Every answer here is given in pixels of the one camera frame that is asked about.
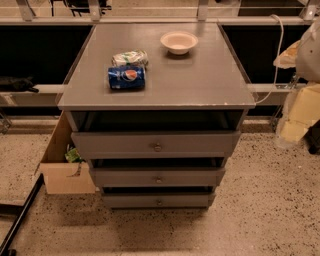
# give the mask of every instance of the table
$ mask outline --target table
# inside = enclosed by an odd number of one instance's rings
[[[168,53],[174,30],[196,48]],[[145,88],[111,90],[112,56],[134,49]],[[108,207],[208,207],[255,102],[217,24],[132,23],[96,25],[58,106]]]

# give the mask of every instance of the open drawer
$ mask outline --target open drawer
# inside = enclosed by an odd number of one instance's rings
[[[104,159],[90,170],[97,187],[212,186],[225,173],[223,158]]]
[[[240,132],[74,132],[85,159],[228,157]]]
[[[211,187],[104,188],[102,198],[110,208],[209,207]]]

